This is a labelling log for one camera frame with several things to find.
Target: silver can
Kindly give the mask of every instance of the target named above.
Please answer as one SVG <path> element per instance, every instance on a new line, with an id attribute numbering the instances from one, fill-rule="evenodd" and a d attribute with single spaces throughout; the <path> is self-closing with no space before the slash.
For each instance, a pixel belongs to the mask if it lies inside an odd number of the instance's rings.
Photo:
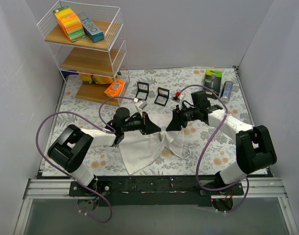
<path id="1" fill-rule="evenodd" d="M 228 103 L 229 99 L 230 99 L 230 95 L 232 92 L 232 87 L 233 87 L 233 82 L 231 81 L 226 81 L 224 83 L 224 87 L 222 90 L 222 93 L 220 95 L 220 99 L 224 102 L 224 103 Z"/>

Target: wooden board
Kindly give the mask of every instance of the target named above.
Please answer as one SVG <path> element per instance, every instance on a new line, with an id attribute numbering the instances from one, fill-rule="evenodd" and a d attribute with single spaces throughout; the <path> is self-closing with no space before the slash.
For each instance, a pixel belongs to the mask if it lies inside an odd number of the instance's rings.
<path id="1" fill-rule="evenodd" d="M 114 60 L 117 49 L 110 51 Z M 61 64 L 62 70 L 75 70 L 107 77 L 114 77 L 108 52 L 74 47 L 66 60 Z"/>
<path id="2" fill-rule="evenodd" d="M 97 85 L 97 84 L 85 84 L 83 83 L 76 94 L 77 99 L 84 99 L 88 101 L 103 103 L 109 97 L 104 93 L 110 84 Z M 106 104 L 119 106 L 119 103 L 115 99 L 111 99 Z"/>
<path id="3" fill-rule="evenodd" d="M 103 31 L 104 36 L 107 31 L 107 29 L 110 26 L 109 21 L 98 21 L 98 20 L 92 20 L 100 29 Z M 116 35 L 118 30 L 120 29 L 120 24 L 116 23 L 117 25 L 113 25 L 112 29 L 113 33 L 108 34 L 107 33 L 107 38 L 110 39 L 110 42 L 108 42 L 109 45 L 111 45 L 112 41 L 114 40 L 115 37 L 110 37 L 111 35 Z M 56 27 L 47 35 L 45 38 L 46 42 L 51 42 L 51 43 L 59 43 L 59 44 L 66 44 L 70 46 L 79 46 L 79 47 L 85 47 L 85 48 L 90 48 L 90 49 L 100 49 L 100 50 L 108 50 L 106 40 L 101 40 L 98 43 L 93 43 L 92 40 L 89 37 L 86 37 L 84 39 L 81 39 L 80 41 L 72 43 L 69 38 L 65 35 L 65 33 L 61 30 L 59 25 L 57 24 Z"/>

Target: tabletop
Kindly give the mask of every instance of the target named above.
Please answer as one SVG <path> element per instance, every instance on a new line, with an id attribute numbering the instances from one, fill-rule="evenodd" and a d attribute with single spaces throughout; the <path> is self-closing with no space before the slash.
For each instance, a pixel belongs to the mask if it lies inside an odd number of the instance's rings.
<path id="1" fill-rule="evenodd" d="M 203 68 L 130 70 L 130 84 L 125 96 L 135 97 L 137 81 L 147 82 L 149 83 L 148 105 L 144 111 L 149 114 L 172 113 L 172 109 L 176 105 L 174 101 L 169 99 L 165 107 L 154 104 L 157 96 L 157 88 L 169 89 L 171 97 L 185 86 L 192 84 L 202 85 L 205 70 Z M 227 103 L 229 113 L 245 123 L 252 124 L 234 69 L 216 68 L 215 70 L 223 72 L 222 85 L 225 81 L 232 81 L 234 83 L 230 101 Z M 81 84 L 82 81 L 78 75 L 69 76 L 62 97 L 60 111 L 78 113 L 98 126 L 103 127 L 104 125 L 98 116 L 100 103 L 75 99 L 75 95 Z M 190 93 L 198 90 L 200 88 L 192 87 L 184 91 L 187 97 L 186 100 L 191 102 Z M 210 99 L 210 101 L 211 104 L 221 105 L 218 100 Z M 122 106 L 129 108 L 131 112 L 135 112 L 134 103 L 130 100 L 123 100 Z M 117 108 L 116 106 L 104 105 L 102 108 L 103 119 L 106 121 L 111 120 Z M 69 114 L 62 114 L 57 117 L 50 142 L 53 143 L 62 131 L 72 123 L 80 128 L 92 129 L 92 126 L 82 119 Z M 187 128 L 184 129 L 185 137 L 181 158 L 165 148 L 156 161 L 134 173 L 134 175 L 194 175 L 200 153 L 214 129 L 200 121 L 190 122 Z M 235 162 L 235 160 L 235 143 L 219 131 L 202 159 L 199 173 L 201 175 L 215 174 Z M 90 148 L 84 159 L 84 163 L 97 176 L 128 175 L 118 147 L 101 146 Z M 254 174 L 267 174 L 267 170 L 258 170 Z M 48 163 L 45 163 L 43 176 L 63 176 L 63 174 Z"/>

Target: gray wall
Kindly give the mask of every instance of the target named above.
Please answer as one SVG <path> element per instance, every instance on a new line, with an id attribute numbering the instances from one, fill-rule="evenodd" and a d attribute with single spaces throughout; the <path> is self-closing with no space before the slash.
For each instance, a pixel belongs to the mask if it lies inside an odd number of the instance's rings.
<path id="1" fill-rule="evenodd" d="M 0 0 L 0 235 L 12 234 L 40 155 L 35 133 L 57 104 L 62 78 L 24 0 Z M 44 149 L 50 123 L 41 133 Z"/>
<path id="2" fill-rule="evenodd" d="M 274 0 L 240 65 L 256 125 L 273 138 L 281 176 L 299 227 L 299 0 Z"/>
<path id="3" fill-rule="evenodd" d="M 119 6 L 130 68 L 239 65 L 272 0 L 78 0 Z M 56 0 L 26 0 L 39 21 Z"/>

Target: white towel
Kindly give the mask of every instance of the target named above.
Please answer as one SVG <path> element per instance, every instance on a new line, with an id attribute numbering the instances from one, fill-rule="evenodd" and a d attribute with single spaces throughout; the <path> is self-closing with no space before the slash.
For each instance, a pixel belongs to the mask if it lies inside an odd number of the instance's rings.
<path id="1" fill-rule="evenodd" d="M 165 147 L 181 157 L 183 129 L 166 132 L 172 117 L 172 114 L 149 114 L 150 120 L 162 128 L 161 132 L 145 136 L 140 131 L 125 132 L 125 138 L 119 144 L 119 148 L 129 174 L 134 174 L 154 162 Z"/>

